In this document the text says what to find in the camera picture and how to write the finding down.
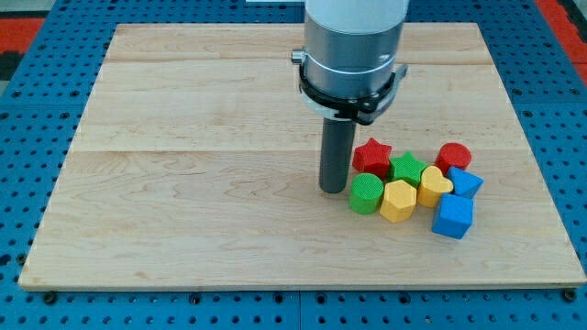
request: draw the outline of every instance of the blue block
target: blue block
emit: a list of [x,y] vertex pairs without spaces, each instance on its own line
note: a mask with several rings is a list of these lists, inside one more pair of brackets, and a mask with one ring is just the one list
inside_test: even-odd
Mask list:
[[461,239],[473,223],[473,200],[443,193],[434,212],[432,232]]
[[483,184],[483,178],[454,166],[450,167],[447,178],[454,185],[453,193],[460,197],[473,198]]

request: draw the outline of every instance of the toy block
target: toy block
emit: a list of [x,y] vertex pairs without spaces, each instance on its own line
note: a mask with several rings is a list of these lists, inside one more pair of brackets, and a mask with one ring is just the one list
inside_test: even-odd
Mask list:
[[360,215],[377,211],[382,200],[383,182],[375,174],[361,173],[350,185],[349,206]]
[[416,190],[411,184],[404,180],[389,182],[385,184],[379,213],[393,223],[407,220],[414,211],[415,198]]
[[365,145],[355,148],[352,167],[359,172],[375,174],[381,180],[385,180],[389,171],[390,153],[392,153],[392,146],[381,144],[376,139],[370,138]]
[[452,192],[452,181],[442,175],[436,166],[428,166],[422,172],[422,179],[418,186],[417,201],[426,207],[436,207],[443,193]]
[[451,166],[466,170],[471,163],[471,152],[460,143],[450,142],[442,146],[434,165],[438,167],[443,175],[447,175]]
[[473,198],[483,185],[483,178],[454,166],[450,167],[447,177],[454,184],[453,193],[460,197]]
[[450,193],[442,194],[432,220],[433,233],[461,239],[472,223],[472,199]]
[[416,159],[409,151],[407,151],[402,157],[391,158],[390,163],[389,174],[387,177],[389,181],[394,182],[404,180],[414,188],[417,188],[420,184],[422,171],[428,166],[428,164],[423,161]]

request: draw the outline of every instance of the yellow hexagon block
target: yellow hexagon block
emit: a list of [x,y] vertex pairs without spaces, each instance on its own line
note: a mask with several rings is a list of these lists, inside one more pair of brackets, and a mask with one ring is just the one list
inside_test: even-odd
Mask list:
[[396,223],[412,216],[415,208],[416,189],[404,180],[385,184],[382,207],[379,213],[387,220]]
[[440,168],[428,166],[422,172],[417,201],[426,207],[436,207],[442,194],[452,192],[452,188],[452,181],[442,175]]

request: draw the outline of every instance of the green block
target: green block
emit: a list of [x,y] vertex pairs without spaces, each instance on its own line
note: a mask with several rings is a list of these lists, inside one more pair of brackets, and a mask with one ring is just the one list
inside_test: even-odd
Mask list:
[[350,208],[360,215],[370,215],[379,209],[383,196],[383,182],[376,175],[362,173],[350,185]]
[[390,167],[387,179],[390,182],[404,180],[414,188],[420,185],[422,171],[428,167],[428,164],[418,160],[410,151],[407,151],[402,157],[389,159]]

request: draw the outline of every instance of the wooden board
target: wooden board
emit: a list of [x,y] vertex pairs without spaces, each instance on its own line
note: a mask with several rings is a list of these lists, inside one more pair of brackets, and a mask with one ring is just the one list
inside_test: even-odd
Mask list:
[[480,32],[406,24],[410,72],[358,130],[485,179],[462,240],[317,188],[321,117],[297,92],[300,25],[121,25],[20,276],[31,291],[571,287],[585,274]]

